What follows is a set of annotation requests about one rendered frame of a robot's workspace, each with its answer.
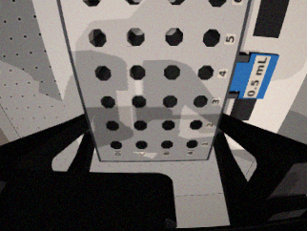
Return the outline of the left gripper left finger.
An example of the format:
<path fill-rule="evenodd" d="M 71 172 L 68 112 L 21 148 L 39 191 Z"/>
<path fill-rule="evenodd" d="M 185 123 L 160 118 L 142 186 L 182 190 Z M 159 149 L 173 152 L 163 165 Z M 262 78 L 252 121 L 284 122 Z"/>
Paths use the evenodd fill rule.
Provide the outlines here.
<path fill-rule="evenodd" d="M 52 160 L 82 136 L 68 171 L 90 172 L 94 145 L 85 114 L 0 146 L 0 165 L 53 171 Z"/>

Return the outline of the grey flat base plate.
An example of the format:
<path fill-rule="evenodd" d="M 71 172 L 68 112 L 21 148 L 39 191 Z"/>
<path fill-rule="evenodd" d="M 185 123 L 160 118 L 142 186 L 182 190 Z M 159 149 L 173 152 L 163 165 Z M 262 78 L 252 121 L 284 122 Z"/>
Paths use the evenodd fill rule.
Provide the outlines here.
<path fill-rule="evenodd" d="M 37 22 L 32 0 L 0 0 L 0 107 L 19 138 L 70 120 Z M 67 171 L 78 147 L 59 153 L 52 170 Z M 255 157 L 231 151 L 246 178 Z M 99 162 L 93 153 L 90 172 L 165 174 L 175 197 L 223 194 L 215 151 L 209 160 L 158 162 Z"/>

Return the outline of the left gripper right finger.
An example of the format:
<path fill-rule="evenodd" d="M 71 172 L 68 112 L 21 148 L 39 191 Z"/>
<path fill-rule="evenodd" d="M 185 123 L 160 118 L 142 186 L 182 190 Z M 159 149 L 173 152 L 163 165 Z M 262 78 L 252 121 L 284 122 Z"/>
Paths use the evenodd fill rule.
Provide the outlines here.
<path fill-rule="evenodd" d="M 255 157 L 249 181 L 223 132 Z M 230 225 L 249 223 L 269 200 L 307 195 L 307 144 L 223 113 L 214 149 Z"/>

